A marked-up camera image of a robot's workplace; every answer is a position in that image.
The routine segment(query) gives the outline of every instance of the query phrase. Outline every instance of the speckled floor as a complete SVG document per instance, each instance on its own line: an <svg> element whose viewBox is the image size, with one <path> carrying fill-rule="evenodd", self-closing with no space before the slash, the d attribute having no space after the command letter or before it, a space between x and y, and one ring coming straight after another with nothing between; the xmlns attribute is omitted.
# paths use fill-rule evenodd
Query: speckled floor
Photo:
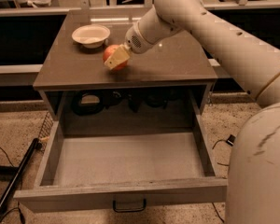
<svg viewBox="0 0 280 224"><path fill-rule="evenodd" d="M230 134L236 136L244 122L258 111L259 107L243 93L213 94L212 104L207 105L203 112L208 141L214 144L219 139L227 139ZM0 147L6 151L13 165L19 165L32 140L40 135L47 114L42 102L0 103ZM217 162L228 163L230 154L230 146L225 143L217 145ZM42 155L40 151L34 153L24 172L22 189L33 187ZM0 165L10 165L1 150ZM226 176L227 171L228 167L219 166L220 175ZM0 197L7 184L7 181L0 181ZM11 201L8 210L17 205L17 202ZM224 218L225 204L215 205ZM148 207L141 213L133 214L117 214L113 210L34 214L21 204L20 209L27 224L221 223L211 203ZM21 223L19 213L10 213L2 223Z"/></svg>

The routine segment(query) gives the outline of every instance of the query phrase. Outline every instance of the drawer front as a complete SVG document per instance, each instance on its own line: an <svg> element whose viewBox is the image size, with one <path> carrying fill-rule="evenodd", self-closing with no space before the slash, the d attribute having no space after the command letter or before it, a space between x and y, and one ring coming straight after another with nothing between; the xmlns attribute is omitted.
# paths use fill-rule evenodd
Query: drawer front
<svg viewBox="0 0 280 224"><path fill-rule="evenodd" d="M15 193L32 211L133 212L152 205L225 201L227 180L216 177L191 93L166 109L143 106L135 114L122 104L97 117L73 114L70 98L62 99L35 188ZM146 124L142 130L139 120Z"/></svg>

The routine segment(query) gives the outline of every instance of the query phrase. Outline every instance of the bowl rim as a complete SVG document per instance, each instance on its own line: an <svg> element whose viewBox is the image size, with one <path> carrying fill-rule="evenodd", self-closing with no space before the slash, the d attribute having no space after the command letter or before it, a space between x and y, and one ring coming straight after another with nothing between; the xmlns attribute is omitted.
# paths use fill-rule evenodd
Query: bowl rim
<svg viewBox="0 0 280 224"><path fill-rule="evenodd" d="M80 32L81 30L85 30L88 28L97 28L98 30L104 30L106 31L106 36L103 37L99 37L101 38L100 40L96 40L93 42L83 42L79 39L77 39L77 33ZM110 29L108 29L107 27L103 26L103 25L99 25L99 24L89 24L89 25L85 25L85 26L80 26L78 28L76 28L76 30L72 33L72 38L74 41L78 42L79 44L85 44L85 45L90 45L90 44L95 44L95 43L100 43L103 42L104 40L106 40L107 38L109 38L110 36Z"/></svg>

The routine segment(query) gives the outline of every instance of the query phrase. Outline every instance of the apple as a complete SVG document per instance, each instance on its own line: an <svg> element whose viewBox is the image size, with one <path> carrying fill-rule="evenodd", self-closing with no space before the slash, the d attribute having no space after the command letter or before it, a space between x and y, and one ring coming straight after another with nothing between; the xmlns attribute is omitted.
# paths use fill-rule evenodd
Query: apple
<svg viewBox="0 0 280 224"><path fill-rule="evenodd" d="M108 46L103 54L103 61L105 62L110 55L112 55L114 53L114 51L119 47L119 45L111 45ZM125 67L128 64L128 61L120 63L118 66L116 66L115 68L113 68L112 70L118 71L121 70L123 67Z"/></svg>

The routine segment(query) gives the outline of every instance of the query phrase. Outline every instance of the brown table surface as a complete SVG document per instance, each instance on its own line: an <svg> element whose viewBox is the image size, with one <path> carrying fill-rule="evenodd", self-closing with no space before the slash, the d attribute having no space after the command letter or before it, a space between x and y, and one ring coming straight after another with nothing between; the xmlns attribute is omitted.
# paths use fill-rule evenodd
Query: brown table surface
<svg viewBox="0 0 280 224"><path fill-rule="evenodd" d="M200 44L185 31L163 39L144 54L133 54L126 68L110 71L103 63L105 46L86 49L72 39L76 28L91 24L93 16L91 11L68 13L35 80L36 90L79 91L191 85L217 79ZM132 26L130 22L97 24L110 29L109 45L122 43Z"/></svg>

